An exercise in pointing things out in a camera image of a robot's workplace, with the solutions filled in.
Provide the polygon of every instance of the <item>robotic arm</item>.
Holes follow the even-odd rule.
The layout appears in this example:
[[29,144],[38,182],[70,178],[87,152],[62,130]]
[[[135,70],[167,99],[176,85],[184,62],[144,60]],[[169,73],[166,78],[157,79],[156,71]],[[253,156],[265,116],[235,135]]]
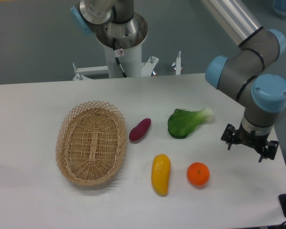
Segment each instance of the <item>robotic arm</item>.
[[[255,149],[259,162],[273,160],[279,143],[267,138],[284,107],[286,81],[277,75],[258,75],[285,51],[286,39],[277,30],[266,31],[240,0],[201,1],[241,49],[229,59],[216,57],[205,73],[213,87],[245,107],[239,129],[228,124],[221,139],[228,149],[232,144]],[[110,78],[123,77],[123,72],[140,74],[147,23],[134,13],[133,0],[81,0],[71,13],[82,31],[95,32],[104,46]],[[120,60],[114,53],[118,48],[125,54]]]
[[258,76],[286,49],[286,39],[277,30],[266,31],[248,8],[237,0],[202,0],[203,4],[241,49],[228,59],[216,57],[205,78],[216,89],[245,107],[239,129],[228,124],[222,140],[253,148],[262,159],[274,159],[277,141],[267,141],[286,102],[286,81],[277,75]]
[[71,15],[84,34],[94,32],[104,47],[110,78],[141,76],[147,23],[133,11],[133,0],[81,0]]

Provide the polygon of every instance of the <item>toy fruit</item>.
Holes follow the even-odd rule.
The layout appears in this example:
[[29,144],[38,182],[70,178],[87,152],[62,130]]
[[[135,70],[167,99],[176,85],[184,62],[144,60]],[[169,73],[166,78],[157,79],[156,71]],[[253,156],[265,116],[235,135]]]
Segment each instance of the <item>toy fruit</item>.
[[171,172],[171,161],[165,154],[157,155],[153,160],[152,185],[159,196],[165,197],[168,193],[168,183]]
[[204,185],[210,178],[209,168],[200,162],[192,163],[186,174],[191,184],[196,186]]
[[134,127],[129,133],[129,140],[138,141],[147,132],[152,120],[150,118],[143,119],[136,127]]
[[186,138],[197,126],[213,119],[213,110],[209,107],[200,111],[175,109],[167,121],[168,133],[174,138]]

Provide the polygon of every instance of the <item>silver metal tube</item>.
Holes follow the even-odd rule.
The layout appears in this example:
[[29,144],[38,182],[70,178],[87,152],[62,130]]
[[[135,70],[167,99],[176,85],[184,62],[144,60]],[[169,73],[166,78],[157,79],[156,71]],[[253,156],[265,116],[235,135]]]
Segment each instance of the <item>silver metal tube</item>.
[[112,7],[116,0],[81,0],[82,16],[92,24],[103,24],[111,16]]
[[262,26],[241,0],[201,1],[237,45]]

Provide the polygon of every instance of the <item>gray floor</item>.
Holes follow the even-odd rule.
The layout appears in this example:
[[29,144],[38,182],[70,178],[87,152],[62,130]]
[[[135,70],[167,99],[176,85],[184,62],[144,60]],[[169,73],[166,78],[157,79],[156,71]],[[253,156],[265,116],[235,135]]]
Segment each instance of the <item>gray floor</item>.
[[[106,64],[96,38],[82,35],[70,17],[69,8],[78,1],[0,2],[0,84],[68,81],[74,76],[72,62],[78,67]],[[286,21],[274,14],[271,0],[244,3],[265,28],[286,36]],[[143,61],[160,58],[159,75],[173,74],[170,65],[179,50],[183,73],[204,73],[214,57],[239,51],[198,0],[135,0],[135,9],[149,26]],[[265,73],[286,79],[286,53]],[[286,161],[286,112],[276,132]]]

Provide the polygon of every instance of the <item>green vegetable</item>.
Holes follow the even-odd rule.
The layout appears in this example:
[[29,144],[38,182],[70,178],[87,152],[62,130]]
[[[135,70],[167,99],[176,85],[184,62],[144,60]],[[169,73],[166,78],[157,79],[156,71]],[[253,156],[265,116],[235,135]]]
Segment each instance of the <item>green vegetable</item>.
[[211,121],[213,117],[213,110],[209,107],[200,111],[175,109],[167,121],[168,132],[174,138],[186,138],[198,125]]

